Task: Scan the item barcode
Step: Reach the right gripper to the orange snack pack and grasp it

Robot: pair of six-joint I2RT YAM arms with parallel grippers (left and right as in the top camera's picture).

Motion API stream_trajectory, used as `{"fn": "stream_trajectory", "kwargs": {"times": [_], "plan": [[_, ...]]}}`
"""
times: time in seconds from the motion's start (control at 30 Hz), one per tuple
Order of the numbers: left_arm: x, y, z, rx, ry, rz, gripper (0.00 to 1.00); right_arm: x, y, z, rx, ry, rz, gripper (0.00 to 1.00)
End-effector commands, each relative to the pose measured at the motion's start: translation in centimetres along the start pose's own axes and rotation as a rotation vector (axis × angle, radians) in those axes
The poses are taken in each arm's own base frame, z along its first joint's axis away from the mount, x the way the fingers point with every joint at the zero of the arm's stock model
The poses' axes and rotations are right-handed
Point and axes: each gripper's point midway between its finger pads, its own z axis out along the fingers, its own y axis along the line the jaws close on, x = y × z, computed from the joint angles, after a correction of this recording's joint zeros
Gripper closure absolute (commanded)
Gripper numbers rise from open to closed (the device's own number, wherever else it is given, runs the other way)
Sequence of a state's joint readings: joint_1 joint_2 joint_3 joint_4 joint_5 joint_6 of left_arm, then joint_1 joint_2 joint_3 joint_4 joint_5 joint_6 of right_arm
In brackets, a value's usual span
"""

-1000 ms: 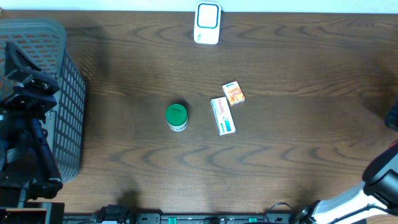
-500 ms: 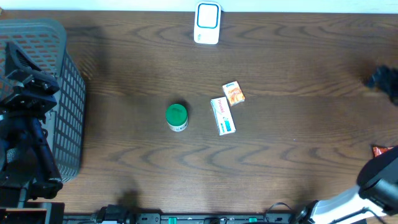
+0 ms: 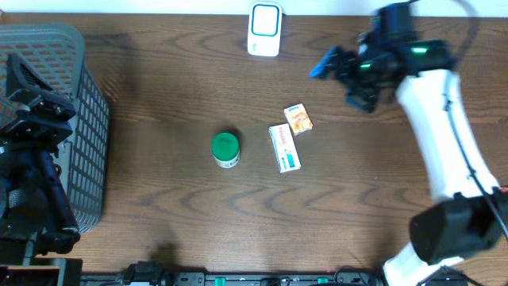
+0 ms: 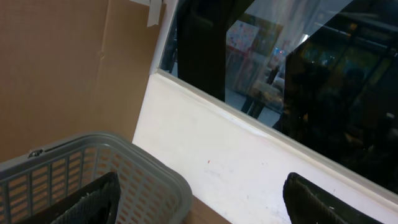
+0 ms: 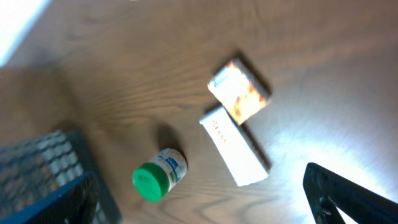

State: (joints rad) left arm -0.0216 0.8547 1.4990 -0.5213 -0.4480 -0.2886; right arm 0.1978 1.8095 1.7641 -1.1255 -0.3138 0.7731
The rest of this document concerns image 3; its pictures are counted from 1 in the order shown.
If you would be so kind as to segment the orange tissue pack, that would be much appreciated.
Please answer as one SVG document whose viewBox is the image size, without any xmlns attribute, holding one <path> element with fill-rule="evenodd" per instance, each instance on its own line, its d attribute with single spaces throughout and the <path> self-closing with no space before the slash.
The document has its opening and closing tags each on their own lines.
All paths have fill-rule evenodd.
<svg viewBox="0 0 508 286">
<path fill-rule="evenodd" d="M 283 113 L 294 135 L 313 129 L 313 123 L 302 103 L 284 109 Z"/>
</svg>

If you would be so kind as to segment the white medicine box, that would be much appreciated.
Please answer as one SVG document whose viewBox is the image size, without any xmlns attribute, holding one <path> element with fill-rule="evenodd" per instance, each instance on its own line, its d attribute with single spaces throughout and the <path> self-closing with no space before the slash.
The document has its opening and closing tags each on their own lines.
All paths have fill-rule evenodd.
<svg viewBox="0 0 508 286">
<path fill-rule="evenodd" d="M 286 123 L 270 126 L 268 132 L 273 144 L 279 171 L 284 173 L 299 170 L 302 165 L 289 125 Z"/>
</svg>

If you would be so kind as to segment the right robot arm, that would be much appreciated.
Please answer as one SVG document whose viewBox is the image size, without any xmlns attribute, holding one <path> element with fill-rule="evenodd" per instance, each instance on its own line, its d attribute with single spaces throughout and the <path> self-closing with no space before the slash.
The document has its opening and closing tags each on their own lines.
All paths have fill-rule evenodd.
<svg viewBox="0 0 508 286">
<path fill-rule="evenodd" d="M 507 193 L 476 144 L 456 71 L 478 32 L 477 18 L 470 16 L 452 52 L 443 40 L 419 37 L 412 6 L 379 9 L 357 51 L 334 47 L 311 72 L 341 83 L 348 102 L 368 113 L 391 88 L 418 142 L 433 205 L 410 220 L 408 244 L 383 264 L 387 285 L 427 285 L 507 236 Z"/>
</svg>

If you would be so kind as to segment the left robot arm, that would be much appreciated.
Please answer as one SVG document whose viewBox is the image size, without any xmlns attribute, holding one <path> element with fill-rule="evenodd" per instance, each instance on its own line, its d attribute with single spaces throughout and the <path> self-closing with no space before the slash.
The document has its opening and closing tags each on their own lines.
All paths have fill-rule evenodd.
<svg viewBox="0 0 508 286">
<path fill-rule="evenodd" d="M 66 255 L 79 225 L 54 162 L 73 133 L 74 105 L 15 53 L 6 98 L 23 107 L 1 129 L 1 283 L 78 285 L 83 262 Z"/>
</svg>

